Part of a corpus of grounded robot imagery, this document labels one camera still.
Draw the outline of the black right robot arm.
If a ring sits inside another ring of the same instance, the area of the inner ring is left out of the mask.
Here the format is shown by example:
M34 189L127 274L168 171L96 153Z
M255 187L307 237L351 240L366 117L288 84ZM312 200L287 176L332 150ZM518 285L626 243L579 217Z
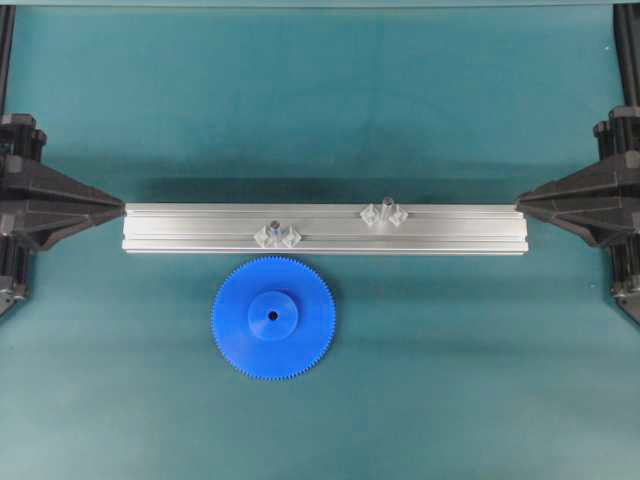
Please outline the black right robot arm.
M593 128L599 160L520 195L516 209L604 249L611 295L639 321L639 109L616 107Z

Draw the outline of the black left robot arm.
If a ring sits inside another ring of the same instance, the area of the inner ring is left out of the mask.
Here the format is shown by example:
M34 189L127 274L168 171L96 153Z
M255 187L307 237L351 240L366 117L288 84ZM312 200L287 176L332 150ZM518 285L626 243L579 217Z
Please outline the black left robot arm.
M124 203L41 161L46 134L29 114L1 117L1 313L30 293L33 255L124 214Z

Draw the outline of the black right gripper lattice finger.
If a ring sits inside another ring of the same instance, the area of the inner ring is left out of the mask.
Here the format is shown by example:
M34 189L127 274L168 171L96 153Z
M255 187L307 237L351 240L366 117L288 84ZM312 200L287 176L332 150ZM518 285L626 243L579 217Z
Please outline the black right gripper lattice finger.
M520 195L516 209L591 247L622 244L639 233L639 157L609 156Z

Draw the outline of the black left gripper lattice finger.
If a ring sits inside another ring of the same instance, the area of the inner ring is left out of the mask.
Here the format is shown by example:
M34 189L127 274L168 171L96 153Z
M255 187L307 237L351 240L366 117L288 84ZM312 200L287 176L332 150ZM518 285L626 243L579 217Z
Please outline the black left gripper lattice finger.
M1 157L1 234L32 250L124 214L122 200L40 162Z

